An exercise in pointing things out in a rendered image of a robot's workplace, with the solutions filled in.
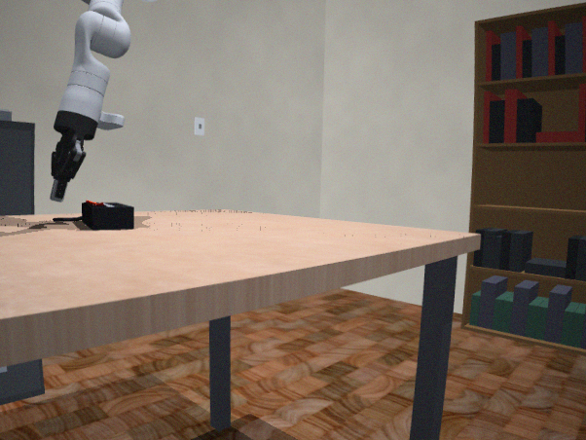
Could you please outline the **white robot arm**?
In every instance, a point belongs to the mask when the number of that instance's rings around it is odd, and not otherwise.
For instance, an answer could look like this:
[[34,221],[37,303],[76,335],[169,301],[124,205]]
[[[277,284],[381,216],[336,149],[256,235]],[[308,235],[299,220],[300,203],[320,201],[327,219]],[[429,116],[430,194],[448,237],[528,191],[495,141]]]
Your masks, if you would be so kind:
[[111,58],[121,57],[128,51],[130,30],[120,11],[124,0],[82,1],[89,8],[76,23],[73,67],[58,111],[90,117],[100,129],[122,128],[124,116],[101,112],[110,71],[91,51]]

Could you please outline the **black power strip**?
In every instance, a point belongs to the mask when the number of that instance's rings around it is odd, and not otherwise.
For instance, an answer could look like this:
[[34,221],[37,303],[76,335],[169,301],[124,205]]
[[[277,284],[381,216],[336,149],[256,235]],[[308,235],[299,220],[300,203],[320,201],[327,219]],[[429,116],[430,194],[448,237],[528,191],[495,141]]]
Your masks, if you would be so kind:
[[[106,206],[107,205],[107,206]],[[54,222],[80,221],[94,231],[134,229],[134,207],[117,202],[82,202],[82,216],[54,218]],[[116,207],[112,207],[116,206]]]

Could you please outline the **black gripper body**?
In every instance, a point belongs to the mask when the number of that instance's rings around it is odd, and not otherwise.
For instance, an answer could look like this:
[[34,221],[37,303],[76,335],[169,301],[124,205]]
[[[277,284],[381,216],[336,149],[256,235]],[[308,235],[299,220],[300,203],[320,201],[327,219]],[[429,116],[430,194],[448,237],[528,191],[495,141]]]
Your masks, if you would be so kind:
[[[63,162],[65,162],[68,153],[74,148],[76,140],[81,141],[81,150],[84,140],[93,140],[97,128],[97,121],[82,114],[70,111],[58,111],[54,129],[62,134],[59,142],[67,142]],[[84,139],[83,139],[84,138]]]

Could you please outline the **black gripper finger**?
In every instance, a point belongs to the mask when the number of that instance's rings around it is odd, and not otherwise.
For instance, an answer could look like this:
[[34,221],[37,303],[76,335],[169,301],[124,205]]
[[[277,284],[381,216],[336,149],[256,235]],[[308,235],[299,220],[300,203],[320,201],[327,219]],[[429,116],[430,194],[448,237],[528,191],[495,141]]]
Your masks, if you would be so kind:
[[[55,151],[52,152],[52,176],[54,176],[54,179],[55,179],[55,176],[56,176],[56,173],[57,173],[57,170],[58,170],[58,165],[56,163],[57,163],[57,159],[58,159],[58,156],[59,156],[59,153],[60,153],[60,149],[59,149],[60,148],[60,144],[61,144],[61,142],[58,142],[56,144],[56,147],[55,147],[56,152]],[[55,180],[57,180],[57,179],[55,179]],[[55,180],[54,180],[54,184],[55,184]],[[52,196],[54,184],[53,184],[53,187],[52,187],[50,199],[51,199],[51,196]]]
[[62,141],[60,144],[60,153],[56,163],[58,165],[58,170],[55,179],[57,180],[55,181],[51,196],[52,201],[63,202],[68,184],[67,182],[70,182],[71,179],[74,179],[77,171],[79,170],[86,156],[86,152],[83,152],[84,147],[81,150],[80,143],[81,141],[76,140],[76,144],[74,146],[75,149],[72,148],[71,151],[68,153],[68,157],[65,163],[62,160],[67,146],[67,142]]

